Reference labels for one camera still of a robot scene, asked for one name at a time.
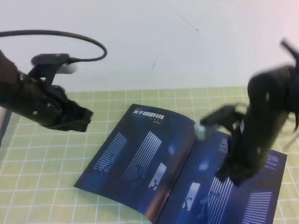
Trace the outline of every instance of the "printed graphic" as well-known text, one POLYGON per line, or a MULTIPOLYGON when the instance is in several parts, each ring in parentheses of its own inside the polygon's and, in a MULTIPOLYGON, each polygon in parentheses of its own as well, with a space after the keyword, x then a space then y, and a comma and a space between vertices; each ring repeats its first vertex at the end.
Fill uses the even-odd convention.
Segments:
POLYGON ((200 183, 192 183, 191 184, 188 195, 183 204, 183 209, 190 211, 199 187, 200 187, 200 183))
POLYGON ((224 183, 221 183, 216 178, 214 178, 214 180, 214 185, 212 185, 212 190, 209 193, 214 195, 208 200, 208 216, 210 224, 218 224, 221 222, 221 217, 233 187, 233 183, 230 179, 227 179, 224 183))
POLYGON ((264 224, 272 192, 251 193, 245 210, 244 224, 264 224))
POLYGON ((160 166, 158 167, 153 179, 151 180, 150 184, 149 184, 149 188, 152 189, 152 190, 156 190, 159 183, 160 183, 160 180, 163 176, 163 174, 165 173, 166 171, 166 166, 163 164, 163 163, 160 163, 160 166))
POLYGON ((124 148, 126 143, 127 140, 118 132, 109 146, 105 149, 99 160, 96 162, 93 169, 107 172, 121 153, 121 150, 124 148))
POLYGON ((153 132, 149 132, 122 178, 136 183, 138 183, 141 178, 144 178, 144 172, 153 159, 161 142, 162 141, 155 136, 153 132))

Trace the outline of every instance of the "magazine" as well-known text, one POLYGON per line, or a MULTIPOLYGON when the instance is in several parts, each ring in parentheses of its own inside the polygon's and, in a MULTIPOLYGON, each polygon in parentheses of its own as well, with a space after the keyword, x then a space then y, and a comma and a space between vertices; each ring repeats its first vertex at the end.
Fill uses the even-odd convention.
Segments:
POLYGON ((271 150, 265 166, 236 187, 215 178, 228 134, 198 142, 194 121, 133 104, 75 187, 144 214, 153 224, 271 224, 286 155, 271 150))

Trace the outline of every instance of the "robotic arm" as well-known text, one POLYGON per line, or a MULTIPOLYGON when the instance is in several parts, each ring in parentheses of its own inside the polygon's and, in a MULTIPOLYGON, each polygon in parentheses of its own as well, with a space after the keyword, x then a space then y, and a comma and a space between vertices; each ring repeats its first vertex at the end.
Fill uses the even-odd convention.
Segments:
POLYGON ((199 140, 207 139, 217 126, 231 132, 228 155, 216 172, 222 182, 230 178, 238 186, 265 165, 269 150, 290 112, 295 113, 295 129, 298 128, 299 53, 286 41, 282 41, 282 46, 295 58, 296 65, 252 77, 247 87, 250 105, 246 114, 238 112, 236 105, 225 105, 195 125, 199 140))
POLYGON ((79 59, 68 54, 42 54, 31 62, 28 75, 18 71, 0 51, 0 106, 40 125, 61 131, 85 132, 93 112, 67 98, 64 89, 52 85, 57 73, 73 73, 76 62, 98 61, 106 57, 106 48, 91 38, 59 31, 21 30, 0 32, 0 37, 13 35, 59 35, 91 42, 104 51, 98 58, 79 59))

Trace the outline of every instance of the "blue magazine page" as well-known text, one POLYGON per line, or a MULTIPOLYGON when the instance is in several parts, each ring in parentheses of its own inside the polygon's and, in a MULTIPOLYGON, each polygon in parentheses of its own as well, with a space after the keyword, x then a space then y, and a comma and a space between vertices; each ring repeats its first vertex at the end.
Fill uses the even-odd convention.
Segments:
POLYGON ((270 151, 251 179, 235 187, 214 174, 225 158, 228 135, 217 133, 197 142, 164 205, 158 224, 271 224, 286 155, 270 151))
POLYGON ((194 142, 191 119, 133 104, 74 186, 129 206, 154 223, 194 142))

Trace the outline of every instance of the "open magazine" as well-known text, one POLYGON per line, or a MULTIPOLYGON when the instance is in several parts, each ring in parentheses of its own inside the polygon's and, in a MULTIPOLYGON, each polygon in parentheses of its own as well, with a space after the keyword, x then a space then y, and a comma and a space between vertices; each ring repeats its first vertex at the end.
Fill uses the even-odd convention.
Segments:
POLYGON ((271 224, 286 155, 270 151, 260 172, 236 187, 214 174, 228 151, 218 132, 197 142, 181 114, 131 105, 75 187, 118 201, 153 224, 271 224))

